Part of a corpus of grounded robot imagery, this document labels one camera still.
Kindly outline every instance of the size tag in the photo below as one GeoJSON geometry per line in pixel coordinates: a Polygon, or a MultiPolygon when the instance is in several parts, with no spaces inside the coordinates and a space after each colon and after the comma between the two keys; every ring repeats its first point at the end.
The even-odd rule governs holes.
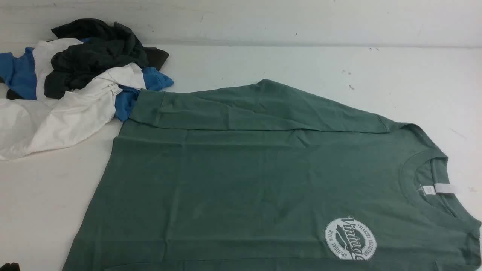
{"type": "Polygon", "coordinates": [[[433,186],[422,186],[422,188],[423,188],[423,192],[426,195],[435,195],[436,194],[435,188],[433,186]]]}
{"type": "Polygon", "coordinates": [[[435,192],[437,192],[437,193],[457,194],[457,193],[460,192],[460,189],[453,184],[435,183],[434,187],[435,187],[435,192]]]}

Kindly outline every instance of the printed graphic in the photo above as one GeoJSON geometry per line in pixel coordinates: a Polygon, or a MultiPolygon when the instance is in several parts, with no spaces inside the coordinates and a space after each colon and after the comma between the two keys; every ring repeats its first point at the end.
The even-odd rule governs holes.
{"type": "Polygon", "coordinates": [[[325,238],[331,251],[340,259],[367,260],[376,250],[372,231],[352,216],[328,224],[325,238]]]}

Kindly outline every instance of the white wall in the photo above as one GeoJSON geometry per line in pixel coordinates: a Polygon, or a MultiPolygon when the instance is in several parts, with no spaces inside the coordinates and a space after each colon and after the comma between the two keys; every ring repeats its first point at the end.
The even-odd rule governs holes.
{"type": "Polygon", "coordinates": [[[0,37],[52,39],[84,17],[144,43],[482,47],[481,0],[0,0],[0,37]]]}

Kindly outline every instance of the t-shirt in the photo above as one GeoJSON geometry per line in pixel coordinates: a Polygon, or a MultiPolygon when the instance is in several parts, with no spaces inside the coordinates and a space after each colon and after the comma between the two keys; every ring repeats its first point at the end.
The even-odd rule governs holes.
{"type": "Polygon", "coordinates": [[[141,92],[65,271],[447,271],[480,226],[416,125],[270,80],[141,92]]]}

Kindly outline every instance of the crew neck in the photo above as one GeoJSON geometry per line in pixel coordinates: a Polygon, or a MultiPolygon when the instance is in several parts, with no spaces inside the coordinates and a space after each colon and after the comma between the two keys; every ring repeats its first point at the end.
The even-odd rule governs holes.
{"type": "MultiPolygon", "coordinates": [[[[447,208],[454,216],[450,215],[439,208],[426,202],[419,194],[418,187],[415,186],[413,179],[417,169],[425,162],[441,158],[447,159],[447,156],[437,148],[427,149],[410,157],[403,165],[399,182],[402,193],[408,202],[419,209],[427,218],[433,222],[443,225],[447,228],[463,230],[465,232],[479,231],[481,222],[475,219],[458,201],[455,196],[447,196],[445,194],[436,194],[434,196],[441,197],[445,208],[447,208]]],[[[448,178],[439,179],[438,176],[432,174],[434,183],[449,183],[448,178]]]]}

